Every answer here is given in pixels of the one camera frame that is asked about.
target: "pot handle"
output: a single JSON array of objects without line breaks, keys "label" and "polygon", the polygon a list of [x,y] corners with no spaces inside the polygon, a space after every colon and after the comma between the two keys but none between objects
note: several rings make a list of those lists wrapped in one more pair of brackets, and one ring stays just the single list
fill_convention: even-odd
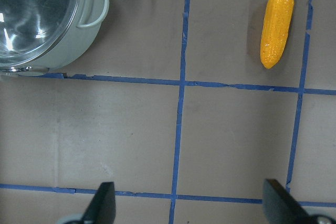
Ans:
[{"label": "pot handle", "polygon": [[107,12],[109,11],[109,6],[110,6],[110,0],[104,0],[104,8],[103,11],[101,13],[101,15],[99,16],[99,18],[97,18],[97,20],[95,20],[94,22],[91,22],[89,24],[78,24],[77,27],[84,29],[84,28],[91,28],[94,27],[100,23],[103,22],[103,20],[106,18]]}]

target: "yellow corn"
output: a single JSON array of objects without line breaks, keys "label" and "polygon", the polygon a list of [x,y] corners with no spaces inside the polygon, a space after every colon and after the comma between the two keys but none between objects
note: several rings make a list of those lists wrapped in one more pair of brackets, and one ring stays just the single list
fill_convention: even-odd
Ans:
[{"label": "yellow corn", "polygon": [[268,0],[260,43],[260,59],[265,68],[280,60],[288,37],[294,0]]}]

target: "blue tape line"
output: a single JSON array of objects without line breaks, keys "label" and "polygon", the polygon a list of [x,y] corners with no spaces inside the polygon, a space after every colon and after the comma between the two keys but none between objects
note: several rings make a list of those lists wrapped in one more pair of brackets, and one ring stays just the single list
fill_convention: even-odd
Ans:
[{"label": "blue tape line", "polygon": [[75,189],[76,194],[96,194],[97,190],[94,189]]},{"label": "blue tape line", "polygon": [[116,191],[117,196],[140,197],[140,198],[156,198],[156,199],[171,199],[170,194],[155,194],[155,193],[133,193],[131,191]]},{"label": "blue tape line", "polygon": [[311,2],[313,0],[308,1],[308,15],[307,15],[307,24],[306,29],[311,30],[312,21],[313,21],[313,6],[311,5]]},{"label": "blue tape line", "polygon": [[[81,188],[73,189],[73,188],[25,186],[25,185],[11,185],[11,184],[0,184],[0,189],[45,191],[49,193],[59,193],[59,194],[92,194],[94,195],[97,192],[97,190],[94,190],[94,189],[81,189]],[[173,196],[171,194],[133,193],[131,191],[115,191],[115,195],[116,196],[126,196],[126,197],[139,197],[139,198],[157,198],[157,199],[171,199]],[[174,197],[175,197],[175,202],[178,199],[178,200],[194,200],[194,201],[233,202],[233,203],[244,203],[244,204],[262,204],[261,199],[180,195],[180,194],[175,195]],[[300,205],[304,207],[336,208],[336,203],[334,202],[300,201],[299,203]]]},{"label": "blue tape line", "polygon": [[42,76],[35,76],[38,78],[50,78],[50,79],[64,79],[65,76],[62,73],[46,73]]},{"label": "blue tape line", "polygon": [[2,188],[2,189],[14,189],[14,190],[27,190],[27,191],[48,191],[48,192],[52,192],[52,193],[61,193],[61,194],[74,194],[76,192],[75,189],[71,189],[71,188],[9,185],[9,184],[0,184],[0,188]]},{"label": "blue tape line", "polygon": [[336,207],[336,203],[331,202],[310,202],[310,201],[300,201],[303,207]]},{"label": "blue tape line", "polygon": [[177,199],[215,201],[215,202],[233,202],[233,203],[247,203],[247,204],[262,204],[263,203],[261,199],[227,198],[227,197],[194,196],[194,195],[178,195]]},{"label": "blue tape line", "polygon": [[133,77],[113,77],[113,76],[86,76],[85,74],[75,74],[66,79],[75,80],[91,80],[91,81],[114,81],[114,82],[127,82],[127,83],[143,83],[143,84],[161,84],[161,85],[180,85],[178,80],[163,80],[163,79],[146,79],[146,78],[133,78]]},{"label": "blue tape line", "polygon": [[281,86],[266,86],[266,85],[252,85],[252,84],[226,84],[220,82],[206,82],[206,81],[186,81],[186,86],[201,86],[206,88],[236,88],[247,90],[262,90],[262,91],[277,91],[277,92],[292,92],[298,93],[298,88],[281,87]]},{"label": "blue tape line", "polygon": [[[312,0],[309,0],[307,23],[306,23],[307,29],[311,28],[312,18],[313,18],[313,8],[311,5],[311,2]],[[286,190],[288,192],[290,192],[290,183],[292,181],[292,176],[293,176],[294,161],[295,161],[296,147],[297,147],[298,134],[299,134],[299,126],[300,126],[300,118],[301,118],[302,98],[303,98],[303,94],[305,90],[304,83],[306,81],[309,43],[310,43],[310,35],[307,32],[305,33],[304,43],[305,43],[305,46],[303,48],[303,58],[302,58],[302,68],[301,68],[301,76],[300,76],[300,84],[299,84],[298,102],[297,102],[297,108],[296,108],[293,137],[292,137],[292,144],[290,148],[289,164],[288,164],[287,179],[286,179]]]},{"label": "blue tape line", "polygon": [[336,95],[336,90],[328,89],[304,89],[306,94],[326,94],[326,95]]},{"label": "blue tape line", "polygon": [[289,155],[289,164],[288,164],[288,170],[287,170],[287,179],[286,179],[287,192],[290,192],[290,183],[293,177],[294,160],[295,160],[296,146],[297,146],[297,141],[298,141],[299,126],[300,126],[300,118],[301,118],[301,109],[302,109],[302,94],[298,94],[292,143],[291,143],[290,155]]},{"label": "blue tape line", "polygon": [[186,58],[185,53],[188,42],[188,19],[190,12],[190,0],[184,0],[184,12],[183,12],[183,31],[182,31],[182,46],[181,46],[181,66],[180,66],[180,90],[178,95],[177,105],[177,119],[176,119],[176,137],[175,137],[175,150],[174,150],[174,166],[173,166],[173,179],[172,179],[172,194],[171,205],[169,210],[169,224],[174,223],[175,216],[175,203],[177,192],[177,179],[180,162],[180,147],[181,147],[181,131],[182,131],[182,112],[185,90],[185,69]]},{"label": "blue tape line", "polygon": [[115,76],[87,76],[86,74],[75,74],[73,76],[65,76],[62,73],[47,73],[43,76],[36,76],[38,78],[50,79],[72,79],[72,80],[88,80],[88,81],[113,81],[126,83],[144,83],[144,84],[160,84],[179,86],[179,80],[164,80],[164,79],[147,79],[135,77],[115,77]]}]

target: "grid line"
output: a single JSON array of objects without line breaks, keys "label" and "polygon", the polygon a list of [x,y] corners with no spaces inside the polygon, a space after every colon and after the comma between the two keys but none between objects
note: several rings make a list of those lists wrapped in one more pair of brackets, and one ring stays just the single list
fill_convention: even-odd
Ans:
[{"label": "grid line", "polygon": [[[44,191],[48,193],[59,193],[59,194],[91,194],[91,195],[94,195],[97,192],[97,190],[94,190],[94,189],[80,189],[80,188],[75,189],[75,188],[25,186],[25,185],[10,185],[10,184],[0,184],[0,189]],[[130,191],[116,191],[115,195],[125,196],[125,197],[138,197],[138,198],[157,198],[157,199],[171,199],[172,198],[171,194],[133,193]],[[262,204],[262,199],[252,199],[252,198],[231,198],[231,197],[214,197],[214,196],[176,194],[176,199],[191,200],[191,201],[232,202],[232,203],[241,203],[241,204]],[[299,203],[304,207],[336,208],[336,202],[300,201]]]},{"label": "grid line", "polygon": [[[195,196],[195,195],[179,195],[177,194],[177,179],[180,162],[180,147],[181,147],[181,130],[182,130],[182,112],[184,102],[185,86],[193,87],[200,86],[206,88],[236,88],[243,90],[258,90],[258,91],[274,91],[274,92],[292,92],[298,94],[295,123],[293,127],[292,144],[290,150],[290,158],[288,164],[286,190],[290,191],[290,183],[292,180],[293,166],[295,161],[295,154],[297,148],[298,132],[300,125],[301,109],[303,95],[306,94],[320,94],[320,95],[336,95],[336,90],[326,89],[305,89],[310,35],[309,30],[312,26],[313,19],[313,7],[312,0],[308,3],[306,33],[304,37],[304,50],[302,58],[302,68],[300,75],[299,87],[281,87],[281,86],[266,86],[266,85],[253,85],[253,84],[226,84],[220,82],[205,82],[205,81],[186,81],[186,46],[187,46],[187,34],[188,34],[188,16],[190,11],[190,0],[185,0],[184,13],[183,13],[183,34],[182,34],[182,48],[181,48],[181,69],[180,80],[168,80],[168,79],[148,79],[148,78],[131,78],[131,77],[112,77],[112,76],[86,76],[85,74],[75,74],[71,77],[63,73],[48,73],[39,78],[51,78],[51,79],[73,79],[73,80],[91,80],[91,81],[110,81],[110,82],[124,82],[124,83],[143,83],[143,84],[158,84],[158,85],[171,85],[179,86],[179,98],[177,106],[177,119],[176,119],[176,138],[175,138],[175,152],[174,152],[174,166],[173,166],[173,178],[172,178],[172,192],[171,194],[159,194],[159,193],[133,193],[130,191],[116,191],[117,196],[126,197],[142,197],[142,198],[161,198],[170,199],[171,207],[169,214],[169,224],[174,223],[174,212],[176,200],[200,200],[200,201],[216,201],[216,202],[236,202],[245,204],[261,204],[261,199],[249,199],[249,198],[230,198],[230,197],[213,197],[213,196]],[[10,185],[0,184],[2,189],[16,189],[16,190],[31,190],[31,191],[45,191],[53,193],[63,194],[95,194],[94,189],[74,189],[74,188],[59,188],[59,187],[39,187],[39,186],[24,186],[24,185]],[[336,202],[311,202],[301,201],[302,206],[313,207],[333,207],[336,208]]]},{"label": "grid line", "polygon": [[[70,80],[88,80],[88,81],[109,81],[109,82],[122,82],[122,83],[140,83],[140,84],[155,84],[155,85],[168,85],[180,86],[180,80],[170,79],[151,79],[151,78],[137,78],[137,77],[118,77],[118,76],[87,76],[85,74],[75,74],[71,77],[63,73],[50,73],[43,76],[34,78],[46,79],[70,79]],[[297,87],[285,86],[271,86],[259,84],[243,84],[243,83],[222,83],[210,81],[184,81],[184,85],[188,87],[204,87],[204,88],[235,88],[242,90],[256,90],[256,91],[274,91],[274,92],[290,92],[299,93]],[[321,95],[336,95],[336,90],[331,89],[309,89],[305,88],[303,94],[321,94]]]},{"label": "grid line", "polygon": [[302,68],[301,68],[301,75],[300,75],[300,84],[299,84],[299,92],[298,92],[298,101],[297,101],[297,108],[295,114],[295,121],[293,127],[293,136],[292,136],[292,143],[290,148],[290,155],[289,155],[289,163],[288,163],[288,171],[287,171],[287,179],[286,179],[286,190],[290,192],[290,183],[293,177],[293,169],[294,169],[294,161],[295,161],[295,154],[296,154],[296,147],[298,141],[298,134],[299,134],[299,127],[300,127],[300,119],[301,119],[301,109],[302,109],[302,101],[303,101],[303,94],[306,82],[306,73],[307,73],[307,64],[308,64],[308,55],[309,55],[309,43],[310,43],[310,35],[308,30],[311,29],[312,19],[313,19],[313,7],[311,4],[312,0],[308,2],[308,13],[307,13],[307,22],[306,22],[306,32],[304,36],[304,48],[303,48],[303,57],[302,57]]},{"label": "grid line", "polygon": [[175,203],[177,199],[176,194],[177,194],[177,180],[178,180],[178,171],[179,171],[179,163],[180,163],[182,113],[183,113],[184,90],[185,90],[185,69],[186,69],[185,53],[186,53],[187,43],[188,43],[189,11],[190,11],[190,0],[184,0],[183,30],[182,30],[182,42],[181,42],[180,89],[178,93],[179,95],[178,95],[178,105],[177,105],[176,138],[175,138],[175,150],[174,150],[171,205],[169,209],[169,224],[174,223]]}]

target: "pot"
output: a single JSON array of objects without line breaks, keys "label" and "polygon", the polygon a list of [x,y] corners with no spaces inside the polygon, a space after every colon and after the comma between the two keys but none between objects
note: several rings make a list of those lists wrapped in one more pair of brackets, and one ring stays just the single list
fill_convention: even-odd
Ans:
[{"label": "pot", "polygon": [[0,72],[38,76],[92,44],[109,0],[0,0]]}]

